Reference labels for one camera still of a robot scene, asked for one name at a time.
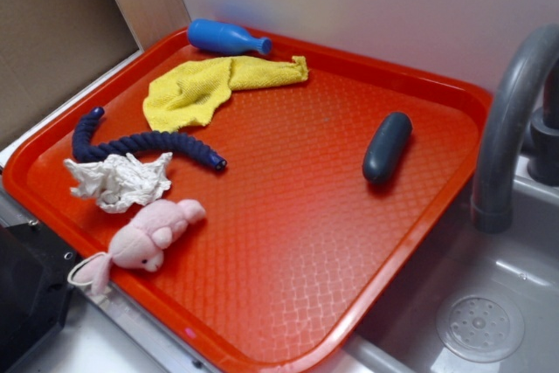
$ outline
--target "sink basin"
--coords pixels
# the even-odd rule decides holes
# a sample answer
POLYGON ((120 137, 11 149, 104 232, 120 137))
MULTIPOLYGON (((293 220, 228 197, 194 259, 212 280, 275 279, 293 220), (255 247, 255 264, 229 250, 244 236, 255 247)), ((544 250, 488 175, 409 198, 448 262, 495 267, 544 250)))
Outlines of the sink basin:
POLYGON ((513 225, 493 235, 473 228, 470 194, 468 185, 356 330, 376 354, 372 370, 557 371, 559 192, 517 176, 513 225))

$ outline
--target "brown cardboard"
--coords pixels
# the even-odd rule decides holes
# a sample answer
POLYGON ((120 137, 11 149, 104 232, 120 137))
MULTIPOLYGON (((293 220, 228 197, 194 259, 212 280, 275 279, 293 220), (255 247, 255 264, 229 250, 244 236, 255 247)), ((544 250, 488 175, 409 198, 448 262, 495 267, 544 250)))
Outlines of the brown cardboard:
POLYGON ((137 50, 114 0, 0 0, 0 149, 137 50))

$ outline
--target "blue plastic bowling pin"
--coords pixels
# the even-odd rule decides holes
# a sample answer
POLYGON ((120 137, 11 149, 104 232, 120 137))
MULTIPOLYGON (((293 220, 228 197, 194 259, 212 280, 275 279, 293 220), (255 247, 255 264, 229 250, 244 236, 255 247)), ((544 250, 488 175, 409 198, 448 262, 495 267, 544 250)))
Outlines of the blue plastic bowling pin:
POLYGON ((187 37, 197 48, 226 55, 238 55, 251 50, 267 54, 272 50, 270 38, 255 38, 241 26, 209 19, 192 21, 187 37))

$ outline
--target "white wall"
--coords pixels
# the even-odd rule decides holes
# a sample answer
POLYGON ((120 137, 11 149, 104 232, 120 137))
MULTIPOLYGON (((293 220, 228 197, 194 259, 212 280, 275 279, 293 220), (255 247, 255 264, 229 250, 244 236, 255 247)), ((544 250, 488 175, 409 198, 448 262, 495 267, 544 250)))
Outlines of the white wall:
POLYGON ((192 19, 260 28, 462 79, 494 92, 559 0, 184 0, 192 19))

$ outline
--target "white crumpled cloth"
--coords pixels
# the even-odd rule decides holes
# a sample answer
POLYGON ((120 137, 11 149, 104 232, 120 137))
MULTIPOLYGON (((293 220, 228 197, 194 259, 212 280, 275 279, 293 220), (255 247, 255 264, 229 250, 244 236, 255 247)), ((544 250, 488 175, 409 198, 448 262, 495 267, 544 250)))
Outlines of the white crumpled cloth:
POLYGON ((79 182, 71 188, 73 196, 97 198, 97 205, 107 213, 123 213, 134 203, 146 205, 171 188, 165 170, 173 154, 163 153, 156 161, 142 163, 132 154, 109 155, 103 162, 76 163, 65 159, 64 165, 79 182))

